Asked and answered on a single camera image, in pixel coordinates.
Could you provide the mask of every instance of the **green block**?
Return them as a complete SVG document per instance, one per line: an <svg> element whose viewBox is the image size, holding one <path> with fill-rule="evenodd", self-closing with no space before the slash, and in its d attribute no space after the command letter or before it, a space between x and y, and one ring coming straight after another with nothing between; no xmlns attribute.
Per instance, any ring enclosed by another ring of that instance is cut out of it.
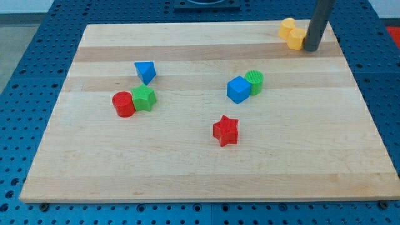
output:
<svg viewBox="0 0 400 225"><path fill-rule="evenodd" d="M260 71L249 71L244 78L251 84L250 95L257 95L263 90L264 75Z"/></svg>
<svg viewBox="0 0 400 225"><path fill-rule="evenodd" d="M133 96L133 104L137 111L151 111L151 107L157 102L156 93L145 84L142 84L137 88L132 88L131 92Z"/></svg>

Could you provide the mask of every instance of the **blue cube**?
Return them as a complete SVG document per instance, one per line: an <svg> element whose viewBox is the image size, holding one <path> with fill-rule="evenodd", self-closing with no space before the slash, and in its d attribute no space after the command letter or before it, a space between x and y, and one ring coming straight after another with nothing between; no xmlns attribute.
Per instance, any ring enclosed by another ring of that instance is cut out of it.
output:
<svg viewBox="0 0 400 225"><path fill-rule="evenodd" d="M156 69L153 62L135 62L137 75L145 85L156 76Z"/></svg>
<svg viewBox="0 0 400 225"><path fill-rule="evenodd" d="M241 76L235 77L227 83L226 95L236 104L250 96L251 84Z"/></svg>

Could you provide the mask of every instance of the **blue triangular prism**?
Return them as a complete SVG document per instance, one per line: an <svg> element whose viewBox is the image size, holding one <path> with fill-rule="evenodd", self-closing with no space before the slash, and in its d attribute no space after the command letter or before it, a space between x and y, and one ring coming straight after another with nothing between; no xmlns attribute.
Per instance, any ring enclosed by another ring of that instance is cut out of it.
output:
<svg viewBox="0 0 400 225"><path fill-rule="evenodd" d="M135 62L134 63L137 75L145 85L156 76L156 70L153 62Z"/></svg>

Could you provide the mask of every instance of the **green cylinder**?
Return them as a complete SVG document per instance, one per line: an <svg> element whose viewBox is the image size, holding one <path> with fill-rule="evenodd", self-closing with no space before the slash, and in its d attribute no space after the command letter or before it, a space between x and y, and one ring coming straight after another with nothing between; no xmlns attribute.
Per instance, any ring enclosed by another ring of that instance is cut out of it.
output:
<svg viewBox="0 0 400 225"><path fill-rule="evenodd" d="M251 84L250 95L254 96L263 89L264 75L260 71L252 70L246 73L244 78Z"/></svg>

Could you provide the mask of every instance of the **yellow block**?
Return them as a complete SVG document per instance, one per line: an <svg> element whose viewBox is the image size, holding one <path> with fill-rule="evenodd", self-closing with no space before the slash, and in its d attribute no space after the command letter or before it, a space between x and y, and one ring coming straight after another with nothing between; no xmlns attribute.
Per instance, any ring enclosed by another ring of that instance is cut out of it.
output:
<svg viewBox="0 0 400 225"><path fill-rule="evenodd" d="M301 50L303 48L303 41L305 37L305 29L294 28L290 31L289 37L287 37L287 46L289 46L289 49Z"/></svg>
<svg viewBox="0 0 400 225"><path fill-rule="evenodd" d="M291 30L295 28L295 20L293 18L286 18L281 22L281 28L279 29L279 37L287 40Z"/></svg>

